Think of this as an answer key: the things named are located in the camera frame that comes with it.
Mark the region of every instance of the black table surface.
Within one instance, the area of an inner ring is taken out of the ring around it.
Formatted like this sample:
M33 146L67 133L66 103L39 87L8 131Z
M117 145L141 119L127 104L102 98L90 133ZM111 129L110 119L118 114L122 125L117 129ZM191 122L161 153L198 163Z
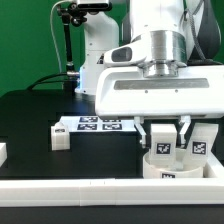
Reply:
M0 142L7 143L8 159L0 168L0 179L68 179L95 176L98 170L81 169L74 166L77 152L51 152L50 126L62 115L95 115L94 103L77 100L60 90L13 91L0 98ZM223 119L213 151L223 159L224 146ZM99 177L107 177L117 172L118 178L124 175L141 177L136 133L78 136L86 142L86 147L95 139L103 139L102 144L117 142L121 148L125 144L136 148L135 165L119 175L120 170L108 170ZM224 205L157 205L157 206L91 206L91 207L29 207L0 208L0 222L7 223L224 223Z

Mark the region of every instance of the background wall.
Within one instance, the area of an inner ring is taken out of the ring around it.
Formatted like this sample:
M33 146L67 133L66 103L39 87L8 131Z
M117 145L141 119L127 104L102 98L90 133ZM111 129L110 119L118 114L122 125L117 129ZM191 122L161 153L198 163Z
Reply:
M0 1L0 95L10 90L25 89L37 79L57 73L58 63L50 32L50 11L57 0L1 0ZM212 0L224 34L224 1ZM124 6L115 6L109 13L120 23ZM54 27L59 51L65 58L63 26L54 14ZM73 54L78 68L84 61L84 40L81 28L72 28ZM224 62L224 37L216 60ZM60 84L38 88L60 88Z

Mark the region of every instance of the cable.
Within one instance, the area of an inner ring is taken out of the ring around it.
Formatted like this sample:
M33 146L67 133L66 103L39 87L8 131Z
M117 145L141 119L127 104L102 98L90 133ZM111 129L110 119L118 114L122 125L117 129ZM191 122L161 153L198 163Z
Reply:
M59 73L59 74L53 74L53 75L45 76L43 78L38 79L36 82L34 82L32 85L28 86L26 89L27 90L32 90L34 86L36 86L37 84L40 84L41 82L43 82L47 79L51 79L51 78L55 78L55 77L61 77L61 76L67 76L67 73Z
M127 13L130 12L130 0L126 0Z
M218 61L213 61L212 59L205 59L205 60L189 60L187 62L188 66L202 66L202 65L223 65L223 63Z
M36 82L33 85L30 85L27 90L32 90L37 85L49 84L49 83L57 83L57 82L74 82L74 80L56 80L56 81L46 81L46 82Z
M51 26L51 35L53 38L53 42L54 42L54 47L55 47L55 51L56 51L56 55L57 55L57 60L58 60L58 67L59 67L59 71L62 72L62 63L61 63L61 57L60 57L60 53L58 50L58 44L56 41L56 37L55 37L55 33L54 33L54 25L53 25L53 13L55 8L62 3L68 3L68 2L74 2L74 0L63 0L63 1L59 1L57 3L55 3L51 9L51 14L50 14L50 26Z
M192 33L192 36L193 36L195 48L196 48L196 50L197 50L201 60L205 60L206 59L205 55L204 55L204 53L203 53L203 51L202 51L202 49L200 47L200 44L198 42L198 38L197 38L197 34L196 34L196 28L195 28L195 22L194 22L194 16L193 16L193 14L191 13L191 11L189 9L186 9L185 13L189 14L191 33Z
M196 7L196 9L195 9L194 12L193 12L193 15L194 15L194 16L199 12L199 10L200 10L200 8L201 8L203 2L204 2L204 0L201 0L201 1L198 3L198 6Z

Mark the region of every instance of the black cable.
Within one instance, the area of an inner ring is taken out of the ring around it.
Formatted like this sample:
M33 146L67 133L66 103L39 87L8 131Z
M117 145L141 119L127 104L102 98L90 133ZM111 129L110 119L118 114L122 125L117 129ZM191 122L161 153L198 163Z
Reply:
M57 83L57 82L74 82L74 80L55 80L55 81L46 81L46 82L35 82L33 85L30 85L27 90L32 90L37 85Z
M130 0L126 0L126 5L127 5L127 13L130 12Z
M45 77L43 77L43 78L38 79L38 80L37 80L36 82L34 82L32 85L28 86L28 87L26 88L26 90L32 90L33 87L36 86L36 84L39 84L40 82L45 81L45 80L47 80L47 79L52 79L52 78L55 78L55 77L62 77L62 76L67 76L67 73L62 72L62 73L59 73L59 74L52 74L52 75L45 76Z
M194 22L194 16L189 9L185 10L185 16L186 16L187 13L189 15L191 33L192 33L192 36L193 36L195 48L196 48L196 50L198 52L198 55L201 58L201 60L205 60L206 59L205 55L204 55L204 53L203 53L203 51L200 47L200 44L198 42L198 38L197 38L197 34L196 34L196 28L195 28L195 22Z
M205 59L205 60L189 60L187 62L188 66L203 66L203 65L223 65L223 63L218 61L213 61L212 59Z
M201 1L198 3L198 6L196 7L196 9L195 9L194 12L193 12L193 16L195 16L195 15L199 12L199 10L200 10L200 8L201 8L203 2L204 2L204 0L201 0Z

